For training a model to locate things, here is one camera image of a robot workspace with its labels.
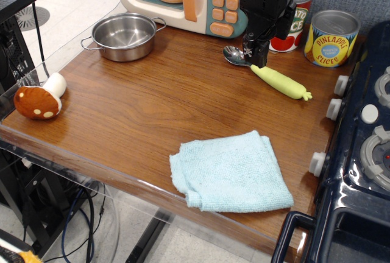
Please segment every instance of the brown mushroom cap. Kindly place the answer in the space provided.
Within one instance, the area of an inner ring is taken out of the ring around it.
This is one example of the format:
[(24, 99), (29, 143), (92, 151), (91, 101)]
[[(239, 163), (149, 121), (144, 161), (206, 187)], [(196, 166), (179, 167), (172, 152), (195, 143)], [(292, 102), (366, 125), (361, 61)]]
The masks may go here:
[(61, 111), (61, 100), (40, 86), (22, 86), (13, 98), (16, 110), (30, 119), (50, 119)]

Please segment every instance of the microwave keypad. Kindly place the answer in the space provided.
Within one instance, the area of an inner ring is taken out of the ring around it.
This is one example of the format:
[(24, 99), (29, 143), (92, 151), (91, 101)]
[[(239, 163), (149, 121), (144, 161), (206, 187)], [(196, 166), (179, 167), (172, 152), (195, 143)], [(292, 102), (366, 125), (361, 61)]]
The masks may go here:
[(238, 10), (239, 0), (212, 0), (213, 3), (213, 19), (217, 21), (225, 21), (225, 23), (213, 22), (210, 25), (210, 30), (212, 33), (223, 36), (230, 37), (234, 32), (234, 27), (232, 24), (237, 23), (238, 21)]

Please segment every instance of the light blue towel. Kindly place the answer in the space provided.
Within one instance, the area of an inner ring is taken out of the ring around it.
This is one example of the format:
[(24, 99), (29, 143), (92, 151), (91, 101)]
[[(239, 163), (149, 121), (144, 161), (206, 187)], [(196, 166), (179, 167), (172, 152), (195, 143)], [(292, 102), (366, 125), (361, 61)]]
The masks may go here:
[(184, 143), (170, 162), (173, 184), (188, 207), (260, 212), (294, 204), (269, 138), (257, 131)]

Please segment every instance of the toy mushroom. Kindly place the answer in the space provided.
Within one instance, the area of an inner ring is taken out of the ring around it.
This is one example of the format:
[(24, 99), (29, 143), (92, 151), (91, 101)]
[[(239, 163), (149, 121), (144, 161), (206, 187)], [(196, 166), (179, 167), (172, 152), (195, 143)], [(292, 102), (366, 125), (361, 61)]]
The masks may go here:
[(13, 103), (16, 110), (30, 119), (46, 120), (59, 114), (60, 97), (66, 90), (66, 80), (57, 72), (40, 86), (22, 86), (15, 93)]

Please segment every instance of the toy stove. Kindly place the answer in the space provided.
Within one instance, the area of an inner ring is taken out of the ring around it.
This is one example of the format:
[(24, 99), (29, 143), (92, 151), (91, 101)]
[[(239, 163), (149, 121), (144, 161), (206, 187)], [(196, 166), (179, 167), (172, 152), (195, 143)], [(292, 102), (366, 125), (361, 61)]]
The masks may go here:
[(283, 262), (297, 227), (309, 230), (301, 262), (390, 262), (390, 21), (370, 31), (335, 93), (335, 132), (309, 169), (320, 178), (315, 215), (287, 215), (273, 262)]

